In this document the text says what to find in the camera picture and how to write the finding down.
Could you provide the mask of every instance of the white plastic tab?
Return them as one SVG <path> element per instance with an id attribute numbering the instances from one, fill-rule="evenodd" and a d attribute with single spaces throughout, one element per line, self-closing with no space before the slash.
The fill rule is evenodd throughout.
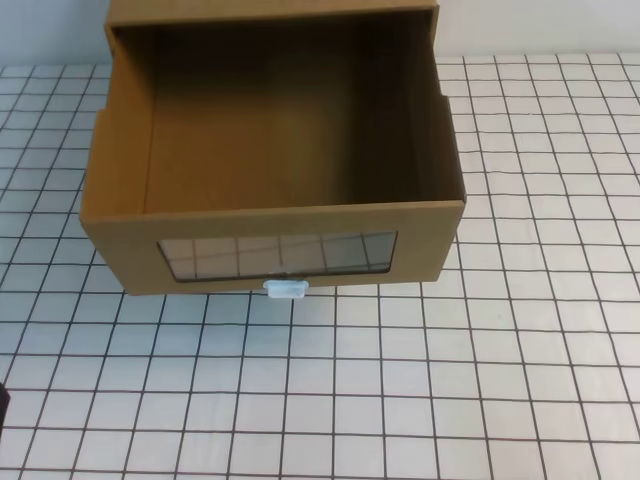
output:
<path id="1" fill-rule="evenodd" d="M 264 288 L 269 293 L 269 298 L 304 298 L 309 288 L 309 282 L 305 280 L 267 280 Z"/>

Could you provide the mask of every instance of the open box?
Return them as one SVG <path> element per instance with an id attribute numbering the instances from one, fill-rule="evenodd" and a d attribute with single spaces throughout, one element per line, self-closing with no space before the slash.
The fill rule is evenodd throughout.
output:
<path id="1" fill-rule="evenodd" d="M 131 294 L 436 280 L 435 0 L 112 0 L 81 221 Z"/>

